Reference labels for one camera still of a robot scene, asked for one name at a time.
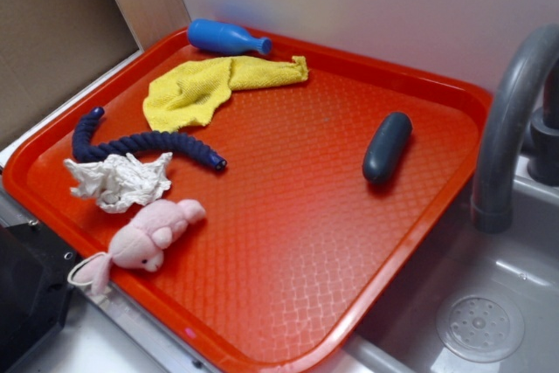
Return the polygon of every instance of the tray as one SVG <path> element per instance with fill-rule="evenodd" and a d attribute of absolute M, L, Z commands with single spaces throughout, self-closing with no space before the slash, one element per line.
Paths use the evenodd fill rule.
<path fill-rule="evenodd" d="M 273 40 L 271 60 L 304 55 L 309 80 L 235 92 L 209 126 L 185 129 L 229 164 L 216 173 L 175 155 L 164 197 L 199 200 L 207 220 L 166 250 L 158 273 L 114 267 L 111 276 L 221 370 L 303 371 L 343 344 L 471 176 L 491 97 L 252 32 Z M 171 34 L 19 148 L 5 188 L 84 257 L 106 250 L 139 207 L 111 215 L 70 195 L 76 182 L 62 162 L 75 124 L 103 106 L 92 144 L 149 130 L 141 110 L 149 82 L 211 57 L 185 31 Z M 393 111 L 410 116 L 412 137 L 390 183 L 373 188 L 362 159 Z"/>

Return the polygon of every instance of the yellow microfiber towel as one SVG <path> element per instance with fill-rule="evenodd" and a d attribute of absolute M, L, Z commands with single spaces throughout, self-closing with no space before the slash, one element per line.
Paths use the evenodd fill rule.
<path fill-rule="evenodd" d="M 284 86 L 308 78 L 307 61 L 293 56 L 293 63 L 250 56 L 189 61 L 149 84 L 143 113 L 157 131 L 177 131 L 186 126 L 206 126 L 231 91 Z"/>

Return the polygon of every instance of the stainless steel sink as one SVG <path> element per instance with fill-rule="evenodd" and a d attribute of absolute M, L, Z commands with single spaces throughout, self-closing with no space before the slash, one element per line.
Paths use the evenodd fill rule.
<path fill-rule="evenodd" d="M 559 370 L 559 191 L 517 176 L 514 222 L 499 234 L 473 228 L 470 194 L 468 185 L 346 346 L 371 370 Z"/>

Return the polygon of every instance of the navy blue rope toy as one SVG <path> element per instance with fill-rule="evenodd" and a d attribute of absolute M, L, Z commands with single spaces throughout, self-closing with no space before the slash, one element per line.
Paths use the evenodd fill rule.
<path fill-rule="evenodd" d="M 148 131 L 93 146 L 91 138 L 104 113 L 102 107 L 96 107 L 79 119 L 72 136 L 72 153 L 78 162 L 100 162 L 109 155 L 125 156 L 126 153 L 164 150 L 180 152 L 217 171 L 227 165 L 227 161 L 210 146 L 186 133 Z"/>

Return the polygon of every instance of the drain strainer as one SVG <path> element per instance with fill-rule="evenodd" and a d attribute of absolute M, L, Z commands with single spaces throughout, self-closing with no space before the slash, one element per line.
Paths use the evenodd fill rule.
<path fill-rule="evenodd" d="M 457 356 L 477 363 L 513 354 L 524 336 L 524 320 L 507 297 L 486 289 L 466 289 L 449 296 L 437 313 L 437 332 Z"/>

